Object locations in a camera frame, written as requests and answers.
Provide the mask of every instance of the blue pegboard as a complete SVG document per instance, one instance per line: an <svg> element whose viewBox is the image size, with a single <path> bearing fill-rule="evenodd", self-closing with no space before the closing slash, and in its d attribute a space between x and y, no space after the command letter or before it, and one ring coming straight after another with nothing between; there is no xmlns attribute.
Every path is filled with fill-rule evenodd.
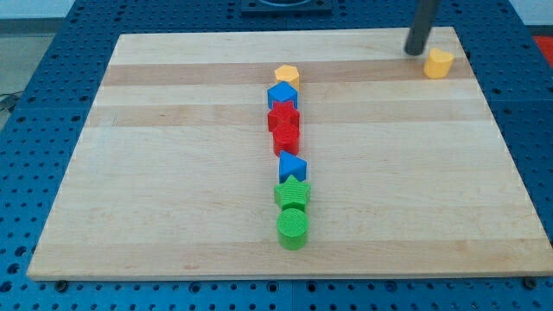
<svg viewBox="0 0 553 311"><path fill-rule="evenodd" d="M408 27L416 1L333 0L332 15L242 17L237 1L77 0L0 134L0 310L553 309L553 277L265 282L33 282L41 229L122 33ZM506 0L443 0L553 238L553 79Z"/></svg>

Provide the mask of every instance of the red star block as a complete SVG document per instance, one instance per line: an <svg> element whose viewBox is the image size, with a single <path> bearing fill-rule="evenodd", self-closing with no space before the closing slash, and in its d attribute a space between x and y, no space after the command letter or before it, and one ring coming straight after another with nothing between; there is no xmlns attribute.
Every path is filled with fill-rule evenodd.
<svg viewBox="0 0 553 311"><path fill-rule="evenodd" d="M267 114L269 131L272 132L277 125L290 123L300 128L300 112L294 108L294 102L273 102L273 109Z"/></svg>
<svg viewBox="0 0 553 311"><path fill-rule="evenodd" d="M273 130L273 151L276 156L280 156L280 151L284 150L297 155L300 151L300 130L297 126L289 123L283 123L276 126Z"/></svg>

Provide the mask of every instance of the toy block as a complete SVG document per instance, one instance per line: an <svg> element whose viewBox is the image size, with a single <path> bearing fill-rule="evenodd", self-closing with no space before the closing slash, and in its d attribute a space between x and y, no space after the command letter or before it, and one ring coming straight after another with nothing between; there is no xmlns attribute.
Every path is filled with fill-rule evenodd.
<svg viewBox="0 0 553 311"><path fill-rule="evenodd" d="M274 101L286 102L289 100L294 102L294 108L297 109L297 91L288 82L280 82L267 90L267 100L269 109L273 109Z"/></svg>
<svg viewBox="0 0 553 311"><path fill-rule="evenodd" d="M300 73L297 68L290 65L282 65L275 70L275 83L286 81L296 91L300 91Z"/></svg>
<svg viewBox="0 0 553 311"><path fill-rule="evenodd" d="M297 126L282 123L273 130L273 152L276 156L280 156L282 150L292 155L300 152L300 130Z"/></svg>
<svg viewBox="0 0 553 311"><path fill-rule="evenodd" d="M308 163L305 160L284 150L280 152L278 163L278 180L280 183L285 182L290 176L294 176L298 181L305 181L307 171Z"/></svg>
<svg viewBox="0 0 553 311"><path fill-rule="evenodd" d="M454 55L449 52L441 51L439 48L431 48L429 56L424 63L424 74L429 79L445 78L451 65L453 65Z"/></svg>
<svg viewBox="0 0 553 311"><path fill-rule="evenodd" d="M278 243L286 250L299 250L308 241L308 216L295 208L284 210L276 220Z"/></svg>
<svg viewBox="0 0 553 311"><path fill-rule="evenodd" d="M300 112L294 109L294 103L289 100L287 102L273 102L273 109L267 114L267 124L269 131L272 132L277 125L290 123L297 128L300 127Z"/></svg>
<svg viewBox="0 0 553 311"><path fill-rule="evenodd" d="M293 175L275 186L275 203L283 210L295 208L305 212L310 195L311 185L305 181L298 181Z"/></svg>

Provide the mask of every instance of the green cylinder block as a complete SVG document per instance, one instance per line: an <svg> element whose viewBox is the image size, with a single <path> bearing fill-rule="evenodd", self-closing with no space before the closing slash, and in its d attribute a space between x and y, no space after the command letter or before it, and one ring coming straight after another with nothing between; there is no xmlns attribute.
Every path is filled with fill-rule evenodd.
<svg viewBox="0 0 553 311"><path fill-rule="evenodd" d="M283 210L276 221L278 243L287 250L299 250L308 241L308 216L295 208Z"/></svg>

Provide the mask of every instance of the blue block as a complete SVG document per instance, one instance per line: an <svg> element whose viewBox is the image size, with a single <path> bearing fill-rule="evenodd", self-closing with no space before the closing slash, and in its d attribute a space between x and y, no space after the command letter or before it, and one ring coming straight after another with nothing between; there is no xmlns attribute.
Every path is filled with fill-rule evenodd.
<svg viewBox="0 0 553 311"><path fill-rule="evenodd" d="M308 163L289 152L280 152L280 161L278 163L278 180L285 182L288 177L293 175L299 181L305 181L307 177Z"/></svg>
<svg viewBox="0 0 553 311"><path fill-rule="evenodd" d="M269 109L273 109L273 101L285 102L292 100L297 109L297 91L288 82L280 82L267 90Z"/></svg>

